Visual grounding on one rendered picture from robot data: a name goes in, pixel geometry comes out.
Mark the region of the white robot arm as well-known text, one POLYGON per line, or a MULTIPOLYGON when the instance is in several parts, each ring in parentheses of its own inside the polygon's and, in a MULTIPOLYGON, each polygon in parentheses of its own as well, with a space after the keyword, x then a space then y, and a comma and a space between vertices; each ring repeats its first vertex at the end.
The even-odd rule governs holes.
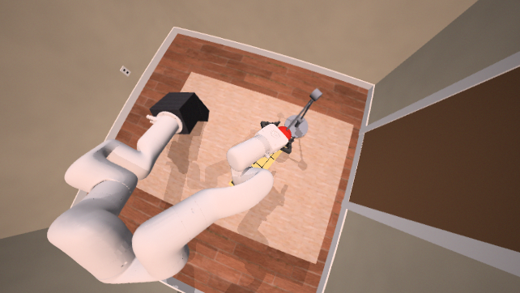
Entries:
POLYGON ((173 135, 183 129, 169 112, 148 118, 153 125, 138 140, 137 150, 109 139, 67 169, 66 183, 88 194, 57 217, 47 233, 51 244, 103 283, 172 277, 189 259, 188 242, 216 220, 256 206, 274 184, 269 170, 251 166, 270 158, 269 142, 256 135, 227 152, 234 186, 202 189, 148 219, 133 235, 118 215, 138 180, 150 174, 173 135))

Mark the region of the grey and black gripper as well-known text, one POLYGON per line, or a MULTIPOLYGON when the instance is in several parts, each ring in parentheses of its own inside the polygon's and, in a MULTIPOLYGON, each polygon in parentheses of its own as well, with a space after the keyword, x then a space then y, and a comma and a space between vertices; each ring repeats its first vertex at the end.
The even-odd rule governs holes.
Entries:
POLYGON ((292 137, 288 140, 288 138, 276 127, 279 125, 279 123, 280 121, 271 123, 269 121, 261 121, 260 124, 262 129, 254 135, 262 135, 267 139, 270 144, 269 155, 274 154, 279 150, 284 151, 287 154, 292 152, 292 143, 295 141, 295 137, 292 137))

